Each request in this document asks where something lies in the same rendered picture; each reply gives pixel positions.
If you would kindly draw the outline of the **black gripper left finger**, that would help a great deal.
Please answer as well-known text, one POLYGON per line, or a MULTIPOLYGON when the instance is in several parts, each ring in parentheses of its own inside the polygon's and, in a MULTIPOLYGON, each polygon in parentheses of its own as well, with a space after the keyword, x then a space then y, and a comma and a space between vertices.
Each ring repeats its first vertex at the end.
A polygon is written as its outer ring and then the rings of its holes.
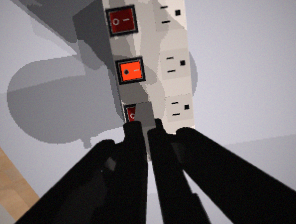
POLYGON ((98 142, 14 224, 146 224, 144 103, 123 129, 122 142, 98 142))

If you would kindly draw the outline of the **white power strip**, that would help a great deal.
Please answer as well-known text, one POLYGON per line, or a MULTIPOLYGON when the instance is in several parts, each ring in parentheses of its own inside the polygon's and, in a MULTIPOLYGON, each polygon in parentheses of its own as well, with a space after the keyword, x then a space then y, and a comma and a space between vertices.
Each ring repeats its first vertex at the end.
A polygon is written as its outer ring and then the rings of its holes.
POLYGON ((152 102, 168 134, 195 129, 184 0, 102 0, 125 122, 152 102))

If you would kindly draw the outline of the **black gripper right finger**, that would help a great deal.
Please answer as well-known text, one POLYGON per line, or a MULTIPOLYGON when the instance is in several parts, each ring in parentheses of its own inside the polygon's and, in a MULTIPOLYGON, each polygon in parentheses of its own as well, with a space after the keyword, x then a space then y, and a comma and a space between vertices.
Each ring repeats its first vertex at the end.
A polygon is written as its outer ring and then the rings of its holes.
POLYGON ((211 224, 184 172, 233 224, 296 224, 292 188, 194 128, 166 133, 152 102, 144 127, 163 224, 211 224))

